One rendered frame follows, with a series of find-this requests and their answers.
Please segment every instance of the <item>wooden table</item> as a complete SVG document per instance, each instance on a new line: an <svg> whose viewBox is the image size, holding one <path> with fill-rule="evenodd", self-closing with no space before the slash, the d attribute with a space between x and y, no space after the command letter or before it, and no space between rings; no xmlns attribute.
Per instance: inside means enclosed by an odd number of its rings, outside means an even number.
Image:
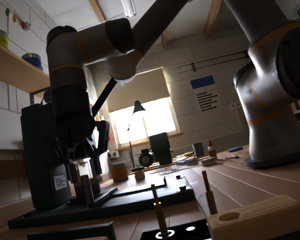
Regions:
<svg viewBox="0 0 300 240"><path fill-rule="evenodd" d="M231 154L241 158L225 160ZM249 146L244 146L237 152L218 153L217 164L201 166L196 164L191 168L165 175L174 178L184 175L194 189L196 200L164 207L164 216L168 226L179 225L206 218L210 215L205 192L205 184L201 172L206 170L213 190L219 213L257 203L274 196L286 195L300 201L300 160L276 167L253 169L245 166L244 160L249 157ZM112 179L101 184L101 188L118 187L119 190L144 184L162 181L164 176L145 173L145 179L136 182L134 175L129 180L113 183ZM158 229L154 210L136 212L127 215L59 224L43 227L12 229L0 235L0 240L26 240L26 235L36 231L73 228L113 222L118 240L139 240L142 232Z"/></svg>

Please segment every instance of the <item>window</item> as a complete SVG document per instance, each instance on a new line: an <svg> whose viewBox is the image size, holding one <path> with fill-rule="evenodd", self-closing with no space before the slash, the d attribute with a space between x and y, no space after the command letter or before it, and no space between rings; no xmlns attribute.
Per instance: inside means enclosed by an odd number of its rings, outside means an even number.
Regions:
<svg viewBox="0 0 300 240"><path fill-rule="evenodd" d="M165 97L141 104L145 111L134 112L134 106L110 113L112 125L119 147L127 146L129 135L131 142L141 143L149 136L179 133L177 118L172 107L171 98Z"/></svg>

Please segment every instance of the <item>glue bottle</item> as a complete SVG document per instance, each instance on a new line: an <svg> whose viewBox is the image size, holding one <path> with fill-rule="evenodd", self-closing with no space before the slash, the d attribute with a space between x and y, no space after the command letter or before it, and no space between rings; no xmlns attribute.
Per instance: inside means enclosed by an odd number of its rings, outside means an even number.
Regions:
<svg viewBox="0 0 300 240"><path fill-rule="evenodd" d="M209 145L208 145L208 152L210 155L210 158L215 157L217 158L217 153L215 150L215 147L212 145L212 143L209 141Z"/></svg>

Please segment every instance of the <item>blue can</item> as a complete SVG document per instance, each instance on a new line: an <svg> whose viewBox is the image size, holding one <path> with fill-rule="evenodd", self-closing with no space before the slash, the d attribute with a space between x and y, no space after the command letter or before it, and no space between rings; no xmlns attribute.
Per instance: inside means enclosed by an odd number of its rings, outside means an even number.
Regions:
<svg viewBox="0 0 300 240"><path fill-rule="evenodd" d="M37 69L43 71L44 68L41 65L41 57L35 53L27 53L22 56L22 59L35 66Z"/></svg>

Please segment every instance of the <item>window sill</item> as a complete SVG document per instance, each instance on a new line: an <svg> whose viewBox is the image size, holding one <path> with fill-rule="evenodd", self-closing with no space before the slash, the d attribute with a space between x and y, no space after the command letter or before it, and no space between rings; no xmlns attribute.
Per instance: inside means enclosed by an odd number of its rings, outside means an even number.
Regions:
<svg viewBox="0 0 300 240"><path fill-rule="evenodd" d="M173 138L173 137L180 136L180 135L183 135L183 134L184 134L183 132L176 133L176 134L173 134L173 135L169 135L168 138ZM138 147L138 146L141 146L141 145L146 145L148 143L149 143L149 141L144 141L144 142L140 142L140 143L137 143L137 144L133 144L133 145L131 145L131 147ZM115 149L115 151L125 150L125 149L129 149L129 148L130 148L130 146L124 146L124 147L120 147L120 148Z"/></svg>

